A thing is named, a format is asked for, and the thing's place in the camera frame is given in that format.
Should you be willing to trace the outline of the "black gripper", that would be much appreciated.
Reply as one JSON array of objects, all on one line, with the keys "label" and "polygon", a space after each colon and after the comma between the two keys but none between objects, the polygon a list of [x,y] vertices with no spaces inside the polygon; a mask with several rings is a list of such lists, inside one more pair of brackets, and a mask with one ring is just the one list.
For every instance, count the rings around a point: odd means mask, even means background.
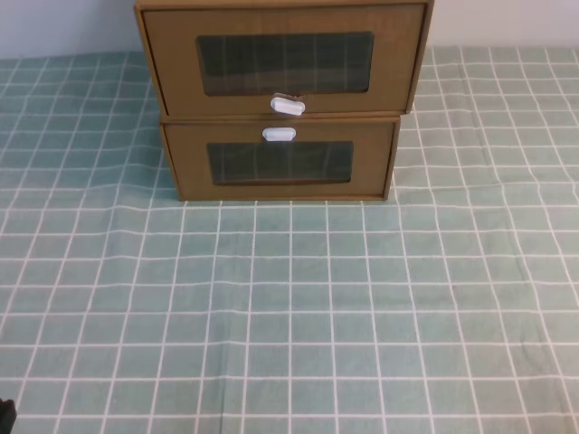
[{"label": "black gripper", "polygon": [[0,434],[10,434],[17,418],[13,400],[0,400]]}]

